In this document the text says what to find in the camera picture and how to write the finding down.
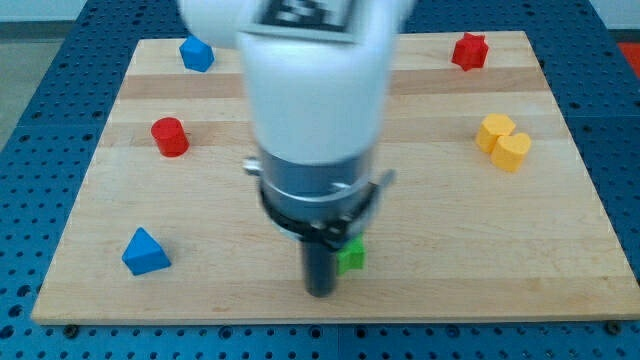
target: blue block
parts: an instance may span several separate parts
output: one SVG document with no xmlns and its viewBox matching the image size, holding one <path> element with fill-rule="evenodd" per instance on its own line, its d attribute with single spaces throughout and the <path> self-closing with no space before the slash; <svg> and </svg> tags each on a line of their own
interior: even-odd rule
<svg viewBox="0 0 640 360">
<path fill-rule="evenodd" d="M 211 46 L 193 35 L 190 35 L 180 45 L 180 55 L 182 55 L 182 61 L 187 69 L 200 72 L 206 72 L 215 61 Z"/>
<path fill-rule="evenodd" d="M 129 246 L 122 255 L 133 275 L 140 275 L 171 266 L 171 261 L 158 244 L 143 228 L 138 228 Z"/>
</svg>

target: red star block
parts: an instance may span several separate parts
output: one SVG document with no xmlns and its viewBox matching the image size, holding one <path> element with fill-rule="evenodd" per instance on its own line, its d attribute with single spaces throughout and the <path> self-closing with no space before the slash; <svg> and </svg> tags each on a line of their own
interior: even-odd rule
<svg viewBox="0 0 640 360">
<path fill-rule="evenodd" d="M 458 64 L 462 70 L 484 67 L 489 52 L 489 45 L 484 42 L 484 35 L 464 33 L 464 37 L 456 42 L 451 62 Z"/>
</svg>

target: toy block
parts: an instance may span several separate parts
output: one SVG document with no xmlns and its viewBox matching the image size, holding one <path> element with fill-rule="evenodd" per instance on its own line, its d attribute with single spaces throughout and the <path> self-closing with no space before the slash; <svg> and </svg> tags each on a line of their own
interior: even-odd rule
<svg viewBox="0 0 640 360">
<path fill-rule="evenodd" d="M 482 120 L 480 129 L 476 134 L 476 144 L 480 150 L 487 154 L 493 151 L 498 137 L 510 135 L 516 128 L 516 124 L 504 114 L 489 114 Z"/>
<path fill-rule="evenodd" d="M 364 268 L 367 252 L 362 238 L 362 234 L 358 235 L 338 252 L 338 275 L 343 275 L 349 270 Z"/>
<path fill-rule="evenodd" d="M 141 275 L 171 266 L 171 261 L 143 228 L 138 228 L 122 255 L 122 261 L 133 275 Z"/>
<path fill-rule="evenodd" d="M 180 120 L 172 117 L 162 118 L 151 127 L 151 135 L 158 145 L 160 153 L 166 157 L 176 157 L 189 149 L 189 140 Z"/>
<path fill-rule="evenodd" d="M 489 52 L 484 38 L 484 35 L 464 33 L 464 37 L 456 42 L 451 62 L 460 65 L 464 71 L 484 67 Z"/>
<path fill-rule="evenodd" d="M 190 35 L 180 45 L 180 55 L 182 56 L 184 67 L 199 72 L 206 72 L 215 61 L 211 46 L 203 43 L 193 35 Z"/>
<path fill-rule="evenodd" d="M 525 133 L 500 136 L 491 153 L 491 162 L 502 170 L 516 172 L 531 148 L 531 138 Z"/>
</svg>

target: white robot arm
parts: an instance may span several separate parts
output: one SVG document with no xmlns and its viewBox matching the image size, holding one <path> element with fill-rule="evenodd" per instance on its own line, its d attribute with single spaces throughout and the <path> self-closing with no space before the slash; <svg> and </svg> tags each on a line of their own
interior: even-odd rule
<svg viewBox="0 0 640 360">
<path fill-rule="evenodd" d="M 396 34 L 415 0 L 180 0 L 190 31 L 242 54 L 263 206 L 302 242 L 309 293 L 335 287 L 392 173 L 373 184 Z"/>
</svg>

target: wooden board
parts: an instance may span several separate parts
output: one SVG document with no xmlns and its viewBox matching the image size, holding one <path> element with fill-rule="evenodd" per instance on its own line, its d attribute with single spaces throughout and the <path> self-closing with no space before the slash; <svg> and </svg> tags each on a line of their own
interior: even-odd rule
<svg viewBox="0 0 640 360">
<path fill-rule="evenodd" d="M 43 324 L 468 322 L 625 319 L 640 289 L 522 32 L 487 33 L 481 70 L 449 62 L 462 34 L 403 35 L 377 171 L 398 180 L 367 231 L 366 269 L 306 294 L 298 244 L 269 223 L 241 67 L 217 51 L 182 67 L 181 40 L 139 43 L 33 311 Z M 517 174 L 473 138 L 491 112 L 533 147 Z M 163 158 L 164 116 L 192 147 Z M 120 256 L 138 226 L 173 266 L 133 277 Z"/>
</svg>

